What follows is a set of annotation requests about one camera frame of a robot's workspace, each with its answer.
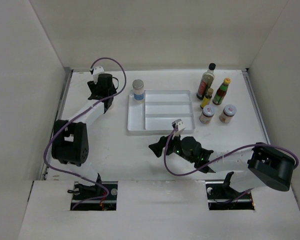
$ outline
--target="yellow bottle cap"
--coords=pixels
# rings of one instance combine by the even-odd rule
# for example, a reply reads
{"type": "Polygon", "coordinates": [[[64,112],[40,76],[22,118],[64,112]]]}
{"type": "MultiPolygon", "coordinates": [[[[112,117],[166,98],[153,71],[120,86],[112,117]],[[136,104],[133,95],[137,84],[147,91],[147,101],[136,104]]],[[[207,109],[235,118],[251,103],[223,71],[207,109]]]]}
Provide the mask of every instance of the yellow bottle cap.
{"type": "Polygon", "coordinates": [[[229,84],[229,83],[231,83],[231,79],[228,78],[228,77],[226,77],[226,78],[223,80],[223,82],[224,82],[225,84],[229,84]]]}

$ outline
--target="blue label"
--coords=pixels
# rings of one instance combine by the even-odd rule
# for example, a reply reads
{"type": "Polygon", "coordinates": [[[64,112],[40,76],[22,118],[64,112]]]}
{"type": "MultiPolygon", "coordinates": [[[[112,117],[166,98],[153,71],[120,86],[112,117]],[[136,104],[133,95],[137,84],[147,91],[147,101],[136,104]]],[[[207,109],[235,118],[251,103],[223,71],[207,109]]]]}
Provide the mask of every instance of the blue label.
{"type": "Polygon", "coordinates": [[[134,93],[133,95],[134,95],[134,99],[137,101],[143,100],[145,98],[145,93],[139,95],[134,93]]]}

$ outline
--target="black bottle cap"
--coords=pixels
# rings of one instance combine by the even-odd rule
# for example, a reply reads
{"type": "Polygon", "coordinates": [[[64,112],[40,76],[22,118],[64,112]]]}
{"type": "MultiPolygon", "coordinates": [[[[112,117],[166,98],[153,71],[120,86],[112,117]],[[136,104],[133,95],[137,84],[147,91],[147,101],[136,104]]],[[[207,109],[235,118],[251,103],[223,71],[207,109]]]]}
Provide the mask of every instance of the black bottle cap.
{"type": "Polygon", "coordinates": [[[214,64],[214,63],[210,63],[209,64],[209,70],[215,70],[216,69],[216,64],[214,64]]]}

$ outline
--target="bottle cap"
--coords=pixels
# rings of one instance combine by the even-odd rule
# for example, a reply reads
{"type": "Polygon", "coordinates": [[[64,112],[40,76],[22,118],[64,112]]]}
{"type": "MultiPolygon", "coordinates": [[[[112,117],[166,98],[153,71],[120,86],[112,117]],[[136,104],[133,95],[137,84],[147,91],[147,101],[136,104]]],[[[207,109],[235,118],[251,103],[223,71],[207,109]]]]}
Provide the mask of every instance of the bottle cap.
{"type": "Polygon", "coordinates": [[[232,104],[228,104],[224,107],[223,111],[226,115],[228,115],[229,117],[232,117],[236,114],[237,108],[232,104]]]}
{"type": "Polygon", "coordinates": [[[204,106],[202,113],[207,117],[212,117],[213,115],[215,115],[215,109],[211,105],[206,105],[204,106]]]}
{"type": "Polygon", "coordinates": [[[144,82],[141,79],[136,79],[136,80],[133,81],[132,87],[135,90],[142,89],[144,87],[144,82]]]}
{"type": "Polygon", "coordinates": [[[207,93],[208,93],[209,95],[212,95],[212,94],[214,93],[214,90],[213,90],[212,88],[209,88],[208,91],[207,91],[207,93]]]}
{"type": "Polygon", "coordinates": [[[214,64],[214,63],[210,63],[209,64],[209,70],[215,70],[216,69],[216,64],[214,64]]]}
{"type": "Polygon", "coordinates": [[[226,78],[223,80],[223,82],[224,82],[225,84],[229,84],[229,83],[231,83],[231,79],[228,78],[228,77],[226,77],[226,78]]]}

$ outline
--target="red label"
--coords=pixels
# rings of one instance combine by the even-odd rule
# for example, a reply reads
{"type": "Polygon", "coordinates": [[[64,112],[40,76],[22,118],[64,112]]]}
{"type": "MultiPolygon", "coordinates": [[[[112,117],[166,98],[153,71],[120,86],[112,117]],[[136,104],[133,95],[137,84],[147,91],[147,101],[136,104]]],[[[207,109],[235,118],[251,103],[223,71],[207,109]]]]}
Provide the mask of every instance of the red label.
{"type": "Polygon", "coordinates": [[[204,81],[200,82],[199,89],[198,89],[198,95],[202,96],[204,94],[206,86],[207,86],[206,82],[204,82],[204,81]]]}

